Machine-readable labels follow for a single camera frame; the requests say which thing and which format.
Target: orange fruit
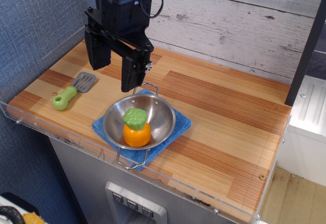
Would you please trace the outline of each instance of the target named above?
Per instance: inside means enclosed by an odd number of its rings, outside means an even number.
[[[146,122],[141,130],[132,130],[125,124],[123,127],[123,137],[129,146],[142,147],[151,140],[151,127]]]

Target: blue fabric wall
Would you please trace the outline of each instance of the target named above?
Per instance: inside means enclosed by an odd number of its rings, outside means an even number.
[[[95,0],[0,0],[0,101],[8,103],[84,38]],[[0,114],[0,193],[37,207],[48,223],[80,215],[46,136]]]

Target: white appliance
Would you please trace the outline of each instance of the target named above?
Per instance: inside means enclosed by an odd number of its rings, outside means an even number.
[[[326,186],[326,80],[305,76],[291,111],[278,167]]]

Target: white wooden wall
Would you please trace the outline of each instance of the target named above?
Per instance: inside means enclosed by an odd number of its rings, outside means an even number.
[[[321,0],[165,0],[154,46],[290,84]],[[152,14],[160,6],[153,0]]]

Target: wire handle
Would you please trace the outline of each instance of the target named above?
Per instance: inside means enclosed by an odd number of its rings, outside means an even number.
[[[118,155],[117,155],[117,163],[119,165],[122,165],[123,167],[125,167],[127,170],[133,170],[133,169],[135,169],[137,167],[143,166],[146,163],[148,151],[149,151],[149,149],[147,149],[146,152],[145,152],[145,157],[144,157],[143,163],[139,163],[139,164],[134,165],[133,167],[129,167],[129,166],[126,166],[124,163],[122,163],[119,160],[120,159],[120,153],[121,153],[121,148],[119,148]]]
[[[158,96],[158,86],[156,86],[156,85],[154,85],[153,83],[150,83],[150,82],[145,82],[145,83],[139,85],[138,87],[142,87],[144,85],[151,85],[152,87],[155,87],[156,88],[156,94],[155,95]],[[133,95],[136,93],[136,89],[137,89],[137,87],[135,87],[133,89],[133,93],[132,93]]]

